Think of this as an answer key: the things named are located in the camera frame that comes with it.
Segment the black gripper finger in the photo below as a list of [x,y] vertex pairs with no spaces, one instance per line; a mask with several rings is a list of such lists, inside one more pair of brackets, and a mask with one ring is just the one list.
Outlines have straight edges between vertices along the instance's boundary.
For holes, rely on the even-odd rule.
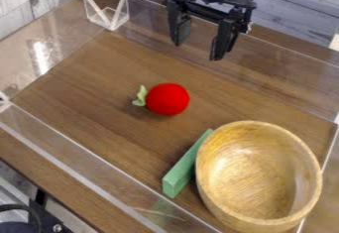
[[180,46],[190,35],[192,19],[184,6],[169,0],[166,4],[169,37],[176,46]]
[[239,36],[239,26],[236,22],[224,19],[219,23],[217,35],[212,40],[209,60],[220,60],[235,45]]

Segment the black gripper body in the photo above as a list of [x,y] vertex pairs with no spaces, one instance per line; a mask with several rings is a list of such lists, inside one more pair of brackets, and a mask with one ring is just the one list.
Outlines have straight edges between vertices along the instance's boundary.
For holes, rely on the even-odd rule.
[[182,18],[194,15],[215,23],[227,18],[247,29],[256,3],[253,0],[168,0],[168,7]]

